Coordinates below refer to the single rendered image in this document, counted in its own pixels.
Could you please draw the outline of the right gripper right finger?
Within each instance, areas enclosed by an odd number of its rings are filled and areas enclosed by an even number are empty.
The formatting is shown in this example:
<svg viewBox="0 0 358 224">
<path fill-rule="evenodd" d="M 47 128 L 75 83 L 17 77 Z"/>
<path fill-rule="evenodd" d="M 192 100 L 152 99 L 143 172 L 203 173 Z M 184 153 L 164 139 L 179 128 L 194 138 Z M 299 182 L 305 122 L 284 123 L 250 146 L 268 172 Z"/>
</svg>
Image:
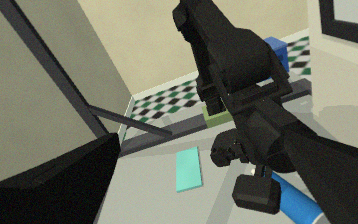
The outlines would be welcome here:
<svg viewBox="0 0 358 224">
<path fill-rule="evenodd" d="M 284 148 L 330 224 L 358 224 L 358 148 L 298 129 Z"/>
</svg>

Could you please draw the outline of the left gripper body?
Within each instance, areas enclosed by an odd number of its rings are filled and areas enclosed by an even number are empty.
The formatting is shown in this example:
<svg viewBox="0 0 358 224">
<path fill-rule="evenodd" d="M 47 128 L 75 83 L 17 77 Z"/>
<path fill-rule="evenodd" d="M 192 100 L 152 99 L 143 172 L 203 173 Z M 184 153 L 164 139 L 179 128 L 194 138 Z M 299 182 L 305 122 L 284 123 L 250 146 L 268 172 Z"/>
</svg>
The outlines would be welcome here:
<svg viewBox="0 0 358 224">
<path fill-rule="evenodd" d="M 232 193 L 235 204 L 245 209 L 277 214 L 281 201 L 280 183 L 271 178 L 272 169 L 246 135 L 237 131 L 235 139 L 244 147 L 249 162 L 256 165 L 254 176 L 241 174 L 237 177 Z"/>
</svg>

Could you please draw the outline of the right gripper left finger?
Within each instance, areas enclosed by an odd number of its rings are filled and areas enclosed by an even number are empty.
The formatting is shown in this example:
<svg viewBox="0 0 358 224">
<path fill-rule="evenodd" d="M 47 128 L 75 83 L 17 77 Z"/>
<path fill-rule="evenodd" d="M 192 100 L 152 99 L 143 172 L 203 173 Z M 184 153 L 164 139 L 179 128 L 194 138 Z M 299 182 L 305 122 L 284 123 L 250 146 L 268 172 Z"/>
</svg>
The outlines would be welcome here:
<svg viewBox="0 0 358 224">
<path fill-rule="evenodd" d="M 0 181 L 0 224 L 93 224 L 119 152 L 108 133 Z"/>
</svg>

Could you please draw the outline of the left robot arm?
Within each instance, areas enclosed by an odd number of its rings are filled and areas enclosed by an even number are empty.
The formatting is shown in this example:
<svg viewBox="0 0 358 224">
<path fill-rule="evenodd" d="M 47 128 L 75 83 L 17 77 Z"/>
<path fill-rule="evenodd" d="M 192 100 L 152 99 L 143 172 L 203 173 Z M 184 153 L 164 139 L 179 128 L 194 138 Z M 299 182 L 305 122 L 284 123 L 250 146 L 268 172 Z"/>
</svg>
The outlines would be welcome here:
<svg viewBox="0 0 358 224">
<path fill-rule="evenodd" d="M 273 171 L 295 172 L 284 148 L 286 130 L 317 133 L 282 106 L 281 97 L 293 89 L 271 46 L 253 31 L 234 27 L 212 0 L 180 0 L 172 15 L 178 32 L 191 44 L 199 73 L 196 90 L 208 115 L 227 108 L 236 126 L 216 136 L 212 162 L 217 167 L 238 158 L 249 163 L 244 147 L 236 142 L 238 131 Z M 256 84 L 270 76 L 274 82 Z"/>
</svg>

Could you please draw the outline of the cream wall panel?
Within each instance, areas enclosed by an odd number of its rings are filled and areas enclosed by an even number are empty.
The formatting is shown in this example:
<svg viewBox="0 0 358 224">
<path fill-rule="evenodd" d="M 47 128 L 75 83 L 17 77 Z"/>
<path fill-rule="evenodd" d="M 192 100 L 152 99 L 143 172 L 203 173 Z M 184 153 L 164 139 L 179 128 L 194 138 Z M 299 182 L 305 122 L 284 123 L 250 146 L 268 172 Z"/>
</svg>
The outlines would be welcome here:
<svg viewBox="0 0 358 224">
<path fill-rule="evenodd" d="M 313 119 L 358 148 L 358 43 L 322 34 L 319 0 L 307 0 Z"/>
</svg>

